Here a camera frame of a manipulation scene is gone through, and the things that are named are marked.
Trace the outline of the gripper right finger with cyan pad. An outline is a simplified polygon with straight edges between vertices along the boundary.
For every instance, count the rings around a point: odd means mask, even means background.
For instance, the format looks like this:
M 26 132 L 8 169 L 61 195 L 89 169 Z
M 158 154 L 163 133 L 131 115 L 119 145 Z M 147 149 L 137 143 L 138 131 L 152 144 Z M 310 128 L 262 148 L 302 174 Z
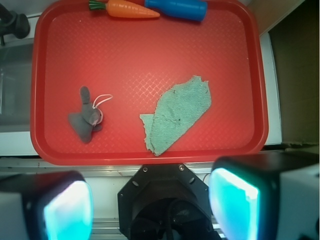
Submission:
M 229 240 L 317 240 L 320 156 L 271 151 L 217 159 L 208 180 L 212 213 Z

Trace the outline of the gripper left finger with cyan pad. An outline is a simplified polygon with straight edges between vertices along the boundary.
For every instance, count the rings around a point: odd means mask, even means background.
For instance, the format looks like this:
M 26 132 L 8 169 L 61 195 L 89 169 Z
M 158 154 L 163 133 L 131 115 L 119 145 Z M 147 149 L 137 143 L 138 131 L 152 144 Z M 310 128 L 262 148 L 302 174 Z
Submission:
M 0 178 L 2 240 L 88 240 L 93 216 L 91 187 L 77 171 Z

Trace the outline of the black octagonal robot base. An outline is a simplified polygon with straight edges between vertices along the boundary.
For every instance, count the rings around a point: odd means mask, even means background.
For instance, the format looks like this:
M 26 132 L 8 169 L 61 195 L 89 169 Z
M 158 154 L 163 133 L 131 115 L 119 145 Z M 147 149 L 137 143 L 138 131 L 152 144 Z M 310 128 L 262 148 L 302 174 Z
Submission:
M 117 194 L 129 240 L 219 240 L 209 187 L 184 164 L 143 165 Z

